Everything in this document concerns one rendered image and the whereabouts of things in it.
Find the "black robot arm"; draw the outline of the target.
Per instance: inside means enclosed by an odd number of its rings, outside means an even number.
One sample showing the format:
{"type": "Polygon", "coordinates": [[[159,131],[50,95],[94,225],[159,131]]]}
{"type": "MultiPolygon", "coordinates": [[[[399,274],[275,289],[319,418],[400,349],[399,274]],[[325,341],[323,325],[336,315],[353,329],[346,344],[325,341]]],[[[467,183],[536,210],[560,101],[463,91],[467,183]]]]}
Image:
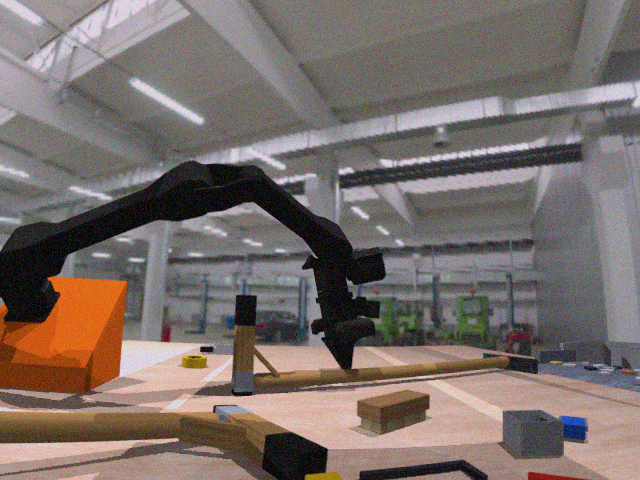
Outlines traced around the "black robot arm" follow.
{"type": "Polygon", "coordinates": [[[302,269],[313,268],[317,292],[384,280],[379,247],[353,251],[336,223],[310,212],[258,166],[184,161],[147,188],[60,223],[18,227],[0,251],[0,298],[5,322],[44,322],[60,292],[48,277],[67,256],[154,221],[177,222],[254,202],[310,247],[302,269]],[[214,187],[217,186],[217,187],[214,187]],[[347,278],[347,280],[346,280],[347,278]]]}

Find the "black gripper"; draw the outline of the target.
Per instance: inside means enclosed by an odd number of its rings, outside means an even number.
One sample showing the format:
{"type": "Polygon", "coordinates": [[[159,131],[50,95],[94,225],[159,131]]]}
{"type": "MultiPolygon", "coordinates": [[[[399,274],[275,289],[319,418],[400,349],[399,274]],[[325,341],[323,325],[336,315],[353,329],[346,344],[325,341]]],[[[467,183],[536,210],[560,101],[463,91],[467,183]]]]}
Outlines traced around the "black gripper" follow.
{"type": "Polygon", "coordinates": [[[354,343],[361,338],[376,335],[374,322],[351,315],[348,287],[318,292],[322,318],[311,323],[312,334],[324,332],[321,338],[342,369],[351,369],[354,343]]]}

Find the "blue-handled scraper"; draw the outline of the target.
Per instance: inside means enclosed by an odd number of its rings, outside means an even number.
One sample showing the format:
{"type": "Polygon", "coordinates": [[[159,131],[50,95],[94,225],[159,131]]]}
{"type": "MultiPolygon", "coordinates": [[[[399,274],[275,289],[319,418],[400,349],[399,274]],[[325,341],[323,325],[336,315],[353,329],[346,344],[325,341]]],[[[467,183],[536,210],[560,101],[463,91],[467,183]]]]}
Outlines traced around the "blue-handled scraper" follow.
{"type": "Polygon", "coordinates": [[[564,438],[574,438],[585,440],[585,429],[589,429],[587,417],[574,417],[574,416],[561,416],[559,415],[559,419],[564,421],[563,429],[564,429],[564,438]]]}

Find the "yellow ring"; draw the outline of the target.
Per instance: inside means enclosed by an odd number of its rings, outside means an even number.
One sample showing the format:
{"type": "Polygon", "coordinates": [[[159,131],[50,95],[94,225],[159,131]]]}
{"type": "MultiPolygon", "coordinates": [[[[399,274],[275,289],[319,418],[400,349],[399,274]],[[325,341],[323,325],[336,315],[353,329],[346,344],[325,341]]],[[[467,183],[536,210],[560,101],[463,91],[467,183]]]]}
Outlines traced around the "yellow ring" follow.
{"type": "Polygon", "coordinates": [[[205,356],[183,356],[182,367],[199,369],[206,367],[207,357],[205,356]]]}

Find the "dark grey l-shaped bar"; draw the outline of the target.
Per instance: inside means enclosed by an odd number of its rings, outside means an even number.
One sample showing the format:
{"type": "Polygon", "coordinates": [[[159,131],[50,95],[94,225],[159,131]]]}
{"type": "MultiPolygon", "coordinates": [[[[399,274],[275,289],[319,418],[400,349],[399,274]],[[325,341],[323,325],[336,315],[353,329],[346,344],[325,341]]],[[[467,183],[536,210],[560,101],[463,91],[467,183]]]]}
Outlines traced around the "dark grey l-shaped bar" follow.
{"type": "Polygon", "coordinates": [[[435,464],[422,464],[410,467],[374,469],[359,472],[360,480],[387,480],[398,479],[409,476],[430,475],[441,472],[452,472],[462,470],[475,480],[487,480],[488,476],[481,470],[475,468],[467,461],[446,461],[435,464]]]}

